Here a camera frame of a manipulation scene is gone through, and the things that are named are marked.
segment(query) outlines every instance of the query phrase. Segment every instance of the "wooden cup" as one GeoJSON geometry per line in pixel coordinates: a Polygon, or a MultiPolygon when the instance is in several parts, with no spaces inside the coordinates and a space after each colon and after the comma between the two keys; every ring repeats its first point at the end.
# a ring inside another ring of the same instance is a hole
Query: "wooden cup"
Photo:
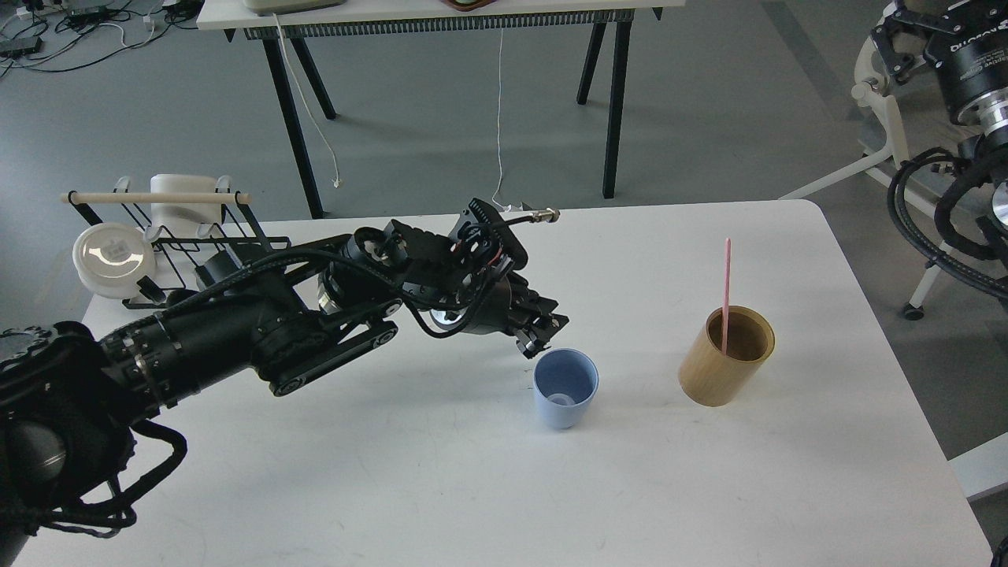
{"type": "Polygon", "coordinates": [[[679,384],[694,402],[712,408],[735,398],[773,352],[773,328],[755,311],[730,306],[728,355],[721,352],[721,309],[707,318],[679,366],[679,384]]]}

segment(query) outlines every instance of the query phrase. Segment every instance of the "black tube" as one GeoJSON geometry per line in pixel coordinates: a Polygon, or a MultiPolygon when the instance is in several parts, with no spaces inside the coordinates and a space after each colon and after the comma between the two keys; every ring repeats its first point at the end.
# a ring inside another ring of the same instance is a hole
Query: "black tube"
{"type": "Polygon", "coordinates": [[[994,249],[963,236],[952,225],[952,211],[970,190],[980,187],[991,171],[1004,163],[1008,157],[1008,147],[999,147],[985,155],[956,179],[934,206],[934,228],[950,246],[981,260],[997,259],[994,249]]]}
{"type": "Polygon", "coordinates": [[[1000,300],[1008,299],[1008,289],[998,284],[996,279],[953,258],[938,248],[936,244],[928,240],[920,232],[920,229],[917,228],[917,225],[914,224],[913,219],[910,218],[910,214],[906,210],[904,192],[906,191],[906,183],[910,179],[910,176],[929,163],[952,161],[953,159],[952,154],[948,151],[941,148],[931,148],[904,163],[896,172],[886,193],[886,205],[889,217],[907,242],[929,261],[949,272],[953,277],[1000,300]]]}

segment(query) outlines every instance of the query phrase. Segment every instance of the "straw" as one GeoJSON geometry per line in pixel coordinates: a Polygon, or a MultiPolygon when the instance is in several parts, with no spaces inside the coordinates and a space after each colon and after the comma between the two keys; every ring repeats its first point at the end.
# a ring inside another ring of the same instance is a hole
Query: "straw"
{"type": "Polygon", "coordinates": [[[721,306],[721,353],[728,356],[728,287],[732,278],[732,239],[725,239],[725,303],[721,306]]]}

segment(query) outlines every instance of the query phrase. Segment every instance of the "table leg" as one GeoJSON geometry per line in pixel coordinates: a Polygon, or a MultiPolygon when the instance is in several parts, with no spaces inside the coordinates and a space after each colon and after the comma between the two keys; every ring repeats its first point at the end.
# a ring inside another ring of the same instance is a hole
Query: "table leg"
{"type": "Polygon", "coordinates": [[[322,83],[319,69],[314,66],[314,60],[311,59],[311,52],[308,51],[308,46],[304,43],[304,38],[291,38],[290,44],[294,46],[297,60],[301,62],[301,68],[304,69],[304,75],[308,78],[308,83],[311,85],[311,90],[314,91],[316,98],[319,99],[319,105],[322,106],[322,112],[326,115],[326,119],[336,119],[336,110],[333,108],[333,102],[329,100],[329,93],[326,92],[326,86],[322,83]]]}
{"type": "Polygon", "coordinates": [[[588,42],[588,54],[585,55],[585,69],[581,72],[581,86],[578,87],[578,104],[588,102],[588,91],[592,88],[592,78],[595,77],[595,64],[599,62],[599,50],[602,49],[602,38],[606,35],[606,24],[597,23],[592,26],[592,38],[588,42]]]}
{"type": "Polygon", "coordinates": [[[609,133],[606,137],[606,164],[602,181],[602,197],[616,196],[616,161],[620,151],[620,127],[623,124],[623,91],[627,81],[627,54],[630,50],[630,25],[633,21],[616,24],[616,50],[613,54],[613,86],[609,96],[609,133]]]}
{"type": "Polygon", "coordinates": [[[276,88],[276,98],[280,102],[280,112],[283,113],[283,123],[287,127],[287,137],[290,138],[290,149],[294,152],[294,162],[301,177],[301,187],[304,188],[304,199],[308,203],[308,211],[312,219],[321,219],[325,215],[322,200],[319,198],[319,188],[314,183],[314,173],[311,161],[304,146],[304,134],[297,120],[297,109],[294,108],[294,97],[290,93],[290,83],[287,82],[287,70],[283,66],[283,55],[276,39],[263,39],[262,46],[266,50],[266,61],[269,72],[273,76],[273,87],[276,88]]]}

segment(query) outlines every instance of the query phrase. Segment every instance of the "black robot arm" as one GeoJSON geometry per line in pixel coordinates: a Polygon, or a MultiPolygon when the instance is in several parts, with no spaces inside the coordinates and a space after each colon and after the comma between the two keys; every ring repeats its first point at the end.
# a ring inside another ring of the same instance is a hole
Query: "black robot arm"
{"type": "Polygon", "coordinates": [[[150,419],[243,368],[286,395],[388,343],[400,307],[433,337],[499,332],[535,356],[568,318],[515,273],[528,256],[510,227],[557,217],[504,221],[474,199],[448,236],[392,220],[280,251],[236,244],[197,268],[202,291],[100,340],[74,322],[0,333],[0,566],[40,527],[109,537],[135,523],[132,504],[185,455],[150,419]],[[309,277],[318,310],[293,290],[309,277]],[[172,453],[123,488],[133,434],[172,453]],[[107,500],[82,500],[103,483],[107,500]]]}
{"type": "Polygon", "coordinates": [[[983,132],[959,143],[959,154],[932,148],[901,164],[889,187],[890,217],[928,260],[965,284],[997,298],[1008,311],[1008,277],[995,278],[959,260],[930,241],[914,224],[904,193],[910,177],[924,166],[942,166],[955,176],[934,207],[934,227],[960,252],[999,261],[1008,269],[1008,3],[971,0],[925,14],[894,2],[894,11],[872,30],[886,71],[906,83],[916,70],[930,68],[941,91],[949,120],[980,126],[983,132]],[[911,34],[924,41],[921,53],[900,52],[893,39],[911,34]],[[975,219],[983,241],[953,225],[953,211],[967,193],[994,186],[990,208],[975,219]]]}

